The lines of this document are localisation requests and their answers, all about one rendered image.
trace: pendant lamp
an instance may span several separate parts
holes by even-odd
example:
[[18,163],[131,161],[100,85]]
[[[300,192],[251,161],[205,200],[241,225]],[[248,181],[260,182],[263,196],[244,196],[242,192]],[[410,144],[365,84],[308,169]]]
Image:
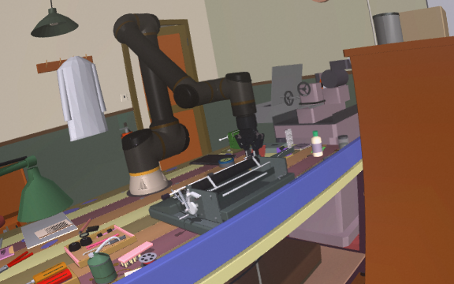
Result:
[[57,13],[57,10],[52,6],[48,9],[48,16],[44,17],[32,30],[31,36],[34,37],[52,37],[67,34],[78,28],[78,24],[66,16]]

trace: door frame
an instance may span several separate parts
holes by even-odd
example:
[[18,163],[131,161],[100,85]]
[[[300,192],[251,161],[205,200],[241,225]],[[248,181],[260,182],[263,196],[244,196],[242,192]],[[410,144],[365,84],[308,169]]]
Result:
[[[179,34],[181,41],[181,50],[183,51],[183,57],[185,61],[185,69],[187,75],[189,75],[195,81],[199,81],[197,77],[197,68],[195,67],[194,52],[192,49],[192,38],[190,36],[190,28],[188,26],[188,20],[160,20],[161,29],[157,36],[166,36],[171,34]],[[141,119],[140,105],[136,94],[136,83],[134,81],[134,74],[132,73],[132,63],[127,45],[122,44],[122,54],[124,56],[125,72],[127,75],[127,81],[129,86],[129,94],[131,96],[132,107],[134,109],[134,118],[136,120],[136,127],[138,130],[143,129],[143,120]],[[172,106],[173,113],[178,113],[184,110],[178,105]],[[199,144],[201,146],[201,152],[203,155],[211,153],[211,142],[210,135],[206,123],[206,115],[204,114],[203,106],[196,106],[193,108],[195,125],[197,127],[197,133],[199,134]]]

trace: green wall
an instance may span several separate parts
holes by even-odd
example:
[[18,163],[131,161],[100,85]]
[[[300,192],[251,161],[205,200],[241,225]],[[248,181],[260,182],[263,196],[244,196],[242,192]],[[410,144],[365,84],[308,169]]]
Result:
[[67,129],[0,147],[0,163],[23,156],[38,159],[40,173],[55,181],[74,200],[91,200],[128,185],[129,175],[121,146],[121,130],[127,122],[136,130],[132,111],[106,119],[108,131],[69,141]]
[[[307,83],[315,83],[315,79],[303,80]],[[353,84],[353,75],[350,74],[348,80],[350,91],[350,100],[346,102],[346,107],[356,104],[355,85]],[[265,103],[271,100],[271,84],[263,84],[253,87],[255,103]],[[228,132],[237,129],[236,118],[230,107],[230,101],[221,101],[204,105],[204,114],[210,134],[211,148],[213,151],[229,146],[227,140],[218,141],[218,139],[227,136]],[[276,134],[272,123],[259,123],[258,131],[264,133],[264,143],[273,143],[276,141]]]

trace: coat rack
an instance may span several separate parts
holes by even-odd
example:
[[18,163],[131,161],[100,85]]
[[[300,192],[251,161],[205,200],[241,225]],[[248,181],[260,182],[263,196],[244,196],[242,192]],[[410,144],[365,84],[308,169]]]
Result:
[[[94,61],[92,60],[92,56],[85,55],[85,56],[83,56],[83,58],[94,63]],[[62,58],[59,58],[59,61],[56,61],[56,62],[48,62],[48,60],[47,60],[47,61],[45,61],[45,63],[36,64],[36,68],[38,69],[38,74],[57,71],[57,69],[59,69],[59,67],[61,67],[62,63],[64,63],[66,60],[67,59],[62,60]]]

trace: orange door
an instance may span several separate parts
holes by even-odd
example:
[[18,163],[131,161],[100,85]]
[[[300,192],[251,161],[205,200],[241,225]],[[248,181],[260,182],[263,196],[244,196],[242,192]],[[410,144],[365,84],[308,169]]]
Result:
[[[180,34],[173,33],[170,35],[159,35],[158,36],[158,45],[162,52],[167,55],[173,62],[175,62],[182,70],[187,72],[185,68],[185,60],[184,54],[181,47],[180,41]],[[171,106],[176,106],[176,102],[174,101],[173,91],[168,88],[169,98],[171,100]],[[192,161],[193,159],[197,159],[203,153],[201,151],[201,145],[199,142],[199,133],[197,129],[196,119],[194,110],[176,110],[177,108],[174,107],[174,117],[177,118],[182,125],[187,127],[188,133],[190,134],[190,144],[188,145],[187,150],[180,153],[179,155],[175,155],[168,159],[162,160],[161,163],[161,170],[165,171],[171,169],[175,166],[178,166],[182,163],[186,163]]]

